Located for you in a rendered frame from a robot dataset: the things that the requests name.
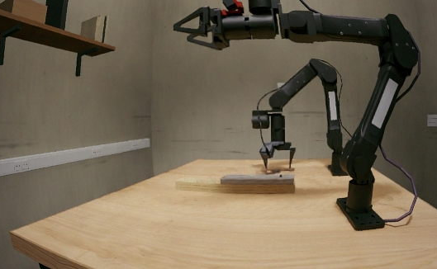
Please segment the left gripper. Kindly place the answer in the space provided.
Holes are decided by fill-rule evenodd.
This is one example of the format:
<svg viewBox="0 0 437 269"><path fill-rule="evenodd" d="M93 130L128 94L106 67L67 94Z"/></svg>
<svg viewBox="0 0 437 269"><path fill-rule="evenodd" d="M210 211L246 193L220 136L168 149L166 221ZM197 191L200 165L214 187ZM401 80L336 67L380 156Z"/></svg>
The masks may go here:
<svg viewBox="0 0 437 269"><path fill-rule="evenodd" d="M243 16L245 12L242 2L233 1L238 11L226 11L225 9L221 11L218 8L210 9L209 6L200 7L189 16L173 24L173 30L191 34L188 35L188 42L214 50L230 47L230 40L251 40L250 30L245 29L246 26L249 26L249 16ZM199 17L198 29L180 27L196 17ZM211 26L211 22L214 25ZM218 25L219 28L216 28ZM208 32L211 32L211 43L193 39L197 36L207 37Z"/></svg>

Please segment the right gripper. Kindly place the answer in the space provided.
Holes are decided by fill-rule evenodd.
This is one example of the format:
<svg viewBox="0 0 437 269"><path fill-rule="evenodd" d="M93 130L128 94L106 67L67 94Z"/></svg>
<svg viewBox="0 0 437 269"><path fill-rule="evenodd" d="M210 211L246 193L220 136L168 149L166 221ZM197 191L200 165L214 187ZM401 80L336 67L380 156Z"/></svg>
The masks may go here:
<svg viewBox="0 0 437 269"><path fill-rule="evenodd" d="M285 143L286 143L285 142L285 129L278 130L278 131L276 131L276 129L271 129L271 142L264 143L264 144L270 153L271 153L273 145L275 145L274 148L276 147L275 148L276 150L290 150L289 168L291 168L292 158L294 156L293 154L295 153L295 151L294 151L295 148L290 148L292 145L292 142L290 144L285 144ZM261 155L261 152L266 153L265 147L263 145L263 147L260 149L260 151L259 151L260 155ZM263 157L262 157L262 159L264 161L265 168L267 168L268 159L263 158Z"/></svg>

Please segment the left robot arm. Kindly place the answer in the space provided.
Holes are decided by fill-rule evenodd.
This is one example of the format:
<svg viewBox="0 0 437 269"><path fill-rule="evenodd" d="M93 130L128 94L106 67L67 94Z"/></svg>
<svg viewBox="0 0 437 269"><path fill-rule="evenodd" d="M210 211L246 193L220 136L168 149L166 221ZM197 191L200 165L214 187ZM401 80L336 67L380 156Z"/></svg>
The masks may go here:
<svg viewBox="0 0 437 269"><path fill-rule="evenodd" d="M275 39L279 35L277 14L280 14L282 39L309 44L343 41L378 47L378 80L359 127L340 155L342 170L353 180L349 181L348 196L337 198L336 203L354 230L384 228L385 221L371 205L375 183L371 167L397 95L418 61L416 47L399 17L388 14L384 18L367 19L327 16L313 11L283 13L280 0L248 2L253 15L249 15L249 26L245 29L250 30L253 40Z"/></svg>

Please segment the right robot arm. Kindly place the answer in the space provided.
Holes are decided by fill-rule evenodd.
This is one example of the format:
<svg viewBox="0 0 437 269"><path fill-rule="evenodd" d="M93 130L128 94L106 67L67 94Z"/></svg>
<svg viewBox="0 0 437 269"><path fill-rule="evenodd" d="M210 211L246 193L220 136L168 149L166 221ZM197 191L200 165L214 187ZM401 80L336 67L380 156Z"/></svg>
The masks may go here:
<svg viewBox="0 0 437 269"><path fill-rule="evenodd" d="M320 72L321 75L318 72ZM281 109L282 106L286 106L288 104L287 101L290 101L316 76L318 76L322 81L322 86L324 86L325 90L325 105L328 123L328 133L326 133L327 144L328 146L330 145L329 147L334 151L331 156L331 165L328 165L328 168L331 170L330 172L333 177L348 176L340 166L343 140L340 129L340 113L336 85L338 82L337 72L331 66L324 64L317 59L311 59L309 64L300 73L269 98L268 102L272 107L272 110L259 111L261 129L269 128L269 118L271 119L271 129L276 129L276 131L285 129L285 116L281 117L282 113L268 114L268 112L283 112L283 109ZM329 166L331 166L331 168Z"/></svg>

